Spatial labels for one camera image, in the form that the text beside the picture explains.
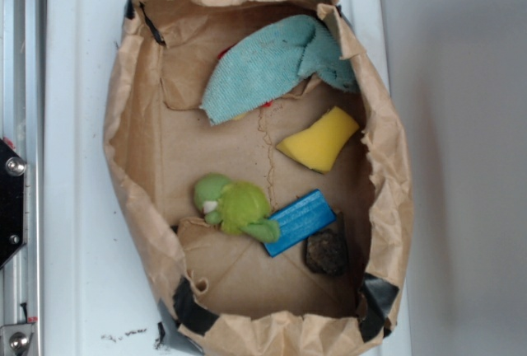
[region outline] plush toy eye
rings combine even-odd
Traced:
[[[208,214],[217,208],[217,201],[205,201],[203,203],[203,213]]]

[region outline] metal frame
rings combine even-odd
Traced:
[[[0,131],[27,162],[27,244],[0,271],[0,326],[34,325],[41,354],[42,157],[46,0],[3,0]]]

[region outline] white tray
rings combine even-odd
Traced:
[[[108,81],[126,1],[48,0],[43,323],[49,356],[193,349],[185,342],[182,350],[154,347],[161,315],[102,152]],[[387,83],[380,0],[342,0],[342,7]],[[411,355],[406,293],[397,330],[369,355]]]

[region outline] metal bracket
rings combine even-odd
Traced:
[[[0,269],[26,243],[26,163],[0,140]]]
[[[0,327],[0,356],[37,356],[35,323]]]

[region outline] teal microfiber towel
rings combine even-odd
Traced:
[[[288,93],[316,73],[331,87],[352,91],[349,60],[312,16],[289,16],[245,37],[220,59],[203,94],[212,125],[223,123]]]

